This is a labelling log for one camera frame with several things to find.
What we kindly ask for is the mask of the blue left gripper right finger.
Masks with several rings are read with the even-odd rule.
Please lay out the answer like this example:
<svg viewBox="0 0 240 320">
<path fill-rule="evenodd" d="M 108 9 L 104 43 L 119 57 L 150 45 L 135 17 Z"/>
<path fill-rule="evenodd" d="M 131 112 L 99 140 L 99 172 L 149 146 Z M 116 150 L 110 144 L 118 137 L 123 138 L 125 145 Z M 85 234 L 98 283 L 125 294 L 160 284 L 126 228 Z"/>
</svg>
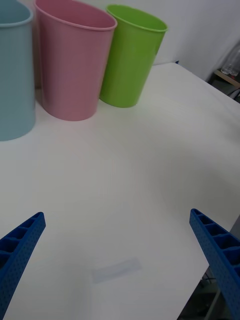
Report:
<svg viewBox="0 0 240 320">
<path fill-rule="evenodd" d="M 189 224 L 234 320 L 240 318 L 240 241 L 193 208 Z"/>
</svg>

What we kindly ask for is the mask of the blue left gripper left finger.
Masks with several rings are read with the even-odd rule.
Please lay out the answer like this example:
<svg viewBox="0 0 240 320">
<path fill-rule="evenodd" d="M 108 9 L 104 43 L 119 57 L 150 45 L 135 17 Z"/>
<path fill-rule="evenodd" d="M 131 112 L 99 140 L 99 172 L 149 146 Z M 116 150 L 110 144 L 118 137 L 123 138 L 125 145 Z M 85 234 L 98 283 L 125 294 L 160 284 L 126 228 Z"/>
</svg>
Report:
<svg viewBox="0 0 240 320">
<path fill-rule="evenodd" d="M 38 212 L 0 240 L 1 320 L 45 227 L 44 213 Z"/>
</svg>

